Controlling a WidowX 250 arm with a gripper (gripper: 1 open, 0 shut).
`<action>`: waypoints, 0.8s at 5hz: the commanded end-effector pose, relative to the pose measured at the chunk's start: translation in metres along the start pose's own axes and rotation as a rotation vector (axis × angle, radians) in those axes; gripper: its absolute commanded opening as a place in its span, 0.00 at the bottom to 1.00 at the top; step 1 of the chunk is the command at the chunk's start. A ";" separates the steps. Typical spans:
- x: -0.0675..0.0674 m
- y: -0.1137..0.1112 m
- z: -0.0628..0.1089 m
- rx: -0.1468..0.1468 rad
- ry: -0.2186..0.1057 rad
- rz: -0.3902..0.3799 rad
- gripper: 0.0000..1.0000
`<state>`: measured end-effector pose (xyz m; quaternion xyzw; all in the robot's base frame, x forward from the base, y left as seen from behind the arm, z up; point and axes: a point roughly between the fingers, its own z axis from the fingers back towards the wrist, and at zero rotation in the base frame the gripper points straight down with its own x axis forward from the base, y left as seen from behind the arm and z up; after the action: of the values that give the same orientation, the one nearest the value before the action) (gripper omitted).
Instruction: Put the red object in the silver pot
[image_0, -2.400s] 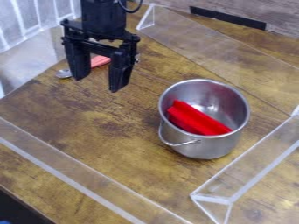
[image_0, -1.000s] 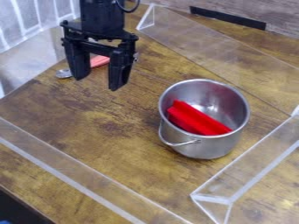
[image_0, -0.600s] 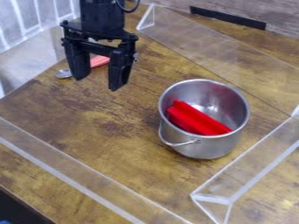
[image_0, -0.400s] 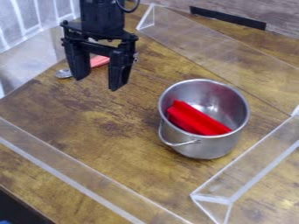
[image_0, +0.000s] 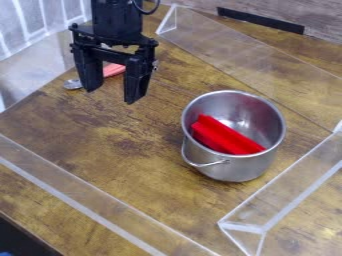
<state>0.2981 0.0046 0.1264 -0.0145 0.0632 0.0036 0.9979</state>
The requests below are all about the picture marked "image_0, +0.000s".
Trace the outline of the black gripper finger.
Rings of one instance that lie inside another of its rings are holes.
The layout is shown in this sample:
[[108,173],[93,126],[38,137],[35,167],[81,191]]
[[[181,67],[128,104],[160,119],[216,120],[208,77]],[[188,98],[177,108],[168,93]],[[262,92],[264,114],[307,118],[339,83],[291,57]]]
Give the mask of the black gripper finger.
[[153,70],[153,62],[142,56],[129,58],[125,74],[125,102],[128,104],[134,104],[146,96]]
[[93,92],[104,85],[104,61],[96,57],[91,48],[77,43],[71,47],[81,83]]

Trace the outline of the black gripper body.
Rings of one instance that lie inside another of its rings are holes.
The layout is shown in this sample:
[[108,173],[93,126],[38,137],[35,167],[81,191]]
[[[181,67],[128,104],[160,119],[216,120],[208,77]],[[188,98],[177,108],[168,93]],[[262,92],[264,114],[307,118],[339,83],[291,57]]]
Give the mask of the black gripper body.
[[158,41],[144,35],[144,16],[152,15],[160,4],[157,1],[156,7],[145,10],[144,0],[91,0],[91,24],[70,26],[75,62],[126,64],[140,59],[153,64]]

